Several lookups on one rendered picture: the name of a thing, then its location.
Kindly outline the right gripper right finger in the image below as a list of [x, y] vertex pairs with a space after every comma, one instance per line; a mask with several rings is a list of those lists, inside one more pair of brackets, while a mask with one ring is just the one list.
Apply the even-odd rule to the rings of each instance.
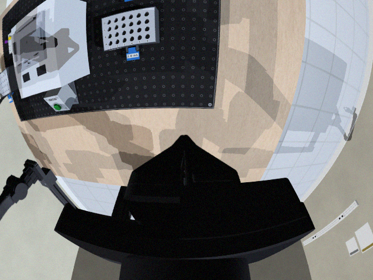
[[190, 185], [241, 183], [235, 169], [197, 146], [188, 135], [184, 135], [184, 152], [186, 186], [189, 178]]

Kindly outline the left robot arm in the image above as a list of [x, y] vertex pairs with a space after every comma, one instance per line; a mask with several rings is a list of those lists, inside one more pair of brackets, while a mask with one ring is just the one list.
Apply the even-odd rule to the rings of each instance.
[[34, 165], [25, 163], [24, 166], [23, 174], [19, 178], [13, 175], [7, 178], [6, 185], [3, 187], [4, 190], [0, 195], [0, 220], [12, 205], [26, 198], [28, 189], [32, 184], [35, 184], [37, 180], [43, 180]]

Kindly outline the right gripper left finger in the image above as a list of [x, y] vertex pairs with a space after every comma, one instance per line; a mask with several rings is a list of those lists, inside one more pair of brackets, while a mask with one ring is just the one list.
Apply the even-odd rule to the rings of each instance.
[[176, 186], [183, 186], [184, 135], [181, 135], [172, 146], [133, 170], [128, 184], [134, 182], [174, 183]]

